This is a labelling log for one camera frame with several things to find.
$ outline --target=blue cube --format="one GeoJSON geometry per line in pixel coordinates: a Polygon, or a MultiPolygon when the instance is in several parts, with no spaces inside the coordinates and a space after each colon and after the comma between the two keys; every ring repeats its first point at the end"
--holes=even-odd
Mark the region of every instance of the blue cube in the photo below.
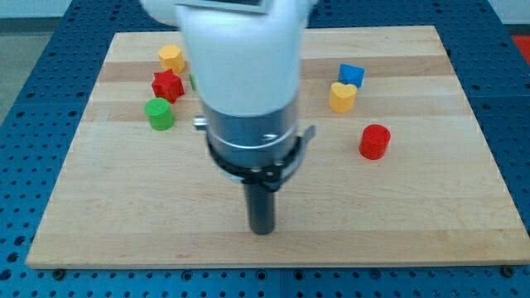
{"type": "Polygon", "coordinates": [[[342,84],[353,84],[360,88],[363,83],[364,68],[357,66],[341,64],[339,69],[338,81],[342,84]]]}

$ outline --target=blue pegboard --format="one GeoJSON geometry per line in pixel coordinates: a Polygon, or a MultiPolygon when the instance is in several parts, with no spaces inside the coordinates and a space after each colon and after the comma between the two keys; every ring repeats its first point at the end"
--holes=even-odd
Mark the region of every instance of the blue pegboard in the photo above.
{"type": "MultiPolygon", "coordinates": [[[[486,0],[320,0],[309,25],[436,26],[530,229],[530,69],[486,0]]],[[[25,266],[114,33],[172,30],[136,0],[71,3],[0,128],[0,297],[530,296],[529,266],[67,271],[60,280],[25,266]]]]}

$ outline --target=black cylinder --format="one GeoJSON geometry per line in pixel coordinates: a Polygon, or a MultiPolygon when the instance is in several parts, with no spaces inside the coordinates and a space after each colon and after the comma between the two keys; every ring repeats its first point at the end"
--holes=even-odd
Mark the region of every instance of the black cylinder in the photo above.
{"type": "Polygon", "coordinates": [[[274,230],[274,193],[258,184],[243,185],[247,199],[248,222],[253,232],[267,235],[274,230]]]}

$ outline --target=wooden table surface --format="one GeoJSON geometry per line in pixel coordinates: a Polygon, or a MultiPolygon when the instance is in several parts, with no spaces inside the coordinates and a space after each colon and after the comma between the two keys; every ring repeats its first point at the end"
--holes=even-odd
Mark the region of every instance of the wooden table surface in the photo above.
{"type": "Polygon", "coordinates": [[[432,26],[307,30],[306,160],[277,194],[277,228],[249,231],[241,185],[210,159],[192,118],[199,95],[152,130],[157,50],[180,33],[119,33],[26,262],[34,268],[403,267],[519,264],[530,239],[432,26]],[[355,108],[334,113],[340,63],[364,67],[355,108]],[[392,133],[364,159],[363,128],[392,133]]]}

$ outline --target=red star-shaped block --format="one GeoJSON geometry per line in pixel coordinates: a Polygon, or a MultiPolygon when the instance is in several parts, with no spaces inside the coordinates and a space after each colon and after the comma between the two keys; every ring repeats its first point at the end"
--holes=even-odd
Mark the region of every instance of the red star-shaped block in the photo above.
{"type": "Polygon", "coordinates": [[[155,73],[155,80],[152,82],[152,90],[155,96],[163,98],[170,103],[175,103],[181,95],[184,95],[184,86],[181,78],[173,74],[173,70],[166,70],[161,73],[155,73]]]}

